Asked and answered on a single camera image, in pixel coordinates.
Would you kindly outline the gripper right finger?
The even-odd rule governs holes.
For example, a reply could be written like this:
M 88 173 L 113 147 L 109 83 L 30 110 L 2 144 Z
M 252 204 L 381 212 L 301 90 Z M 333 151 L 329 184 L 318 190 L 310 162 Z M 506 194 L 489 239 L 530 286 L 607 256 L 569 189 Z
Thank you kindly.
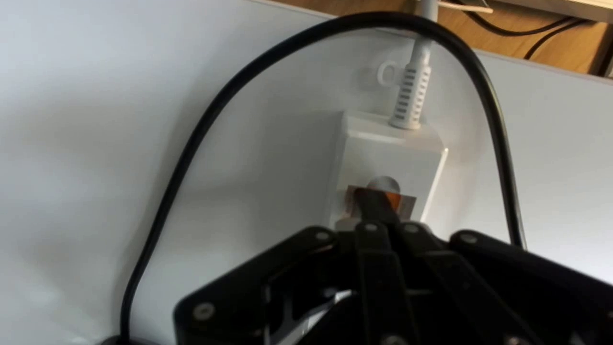
M 400 257 L 423 345 L 613 345 L 613 286 L 474 230 L 437 238 L 378 218 Z

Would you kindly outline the white plastic loop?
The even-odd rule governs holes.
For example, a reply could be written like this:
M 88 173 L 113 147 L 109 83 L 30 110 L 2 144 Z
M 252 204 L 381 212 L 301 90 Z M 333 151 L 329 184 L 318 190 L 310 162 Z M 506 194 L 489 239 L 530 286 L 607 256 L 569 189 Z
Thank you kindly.
M 381 87 L 394 87 L 398 85 L 398 64 L 395 61 L 388 60 L 377 68 L 376 79 Z

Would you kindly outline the thin wooden stick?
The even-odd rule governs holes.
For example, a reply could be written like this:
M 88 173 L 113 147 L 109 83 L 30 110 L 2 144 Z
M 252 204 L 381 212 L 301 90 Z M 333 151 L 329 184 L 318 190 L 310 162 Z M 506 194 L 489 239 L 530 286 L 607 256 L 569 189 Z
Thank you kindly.
M 493 9 L 487 4 L 473 6 L 461 3 L 459 0 L 457 0 L 457 2 L 452 2 L 450 0 L 438 0 L 438 6 L 463 12 L 475 12 L 485 14 L 493 13 Z

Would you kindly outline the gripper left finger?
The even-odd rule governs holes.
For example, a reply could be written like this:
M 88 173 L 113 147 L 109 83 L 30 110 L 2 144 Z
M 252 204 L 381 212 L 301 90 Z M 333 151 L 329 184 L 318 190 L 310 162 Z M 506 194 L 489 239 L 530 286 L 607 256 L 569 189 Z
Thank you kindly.
M 184 297 L 177 345 L 275 345 L 321 311 L 305 344 L 418 345 L 389 197 L 359 188 L 352 230 L 308 227 Z

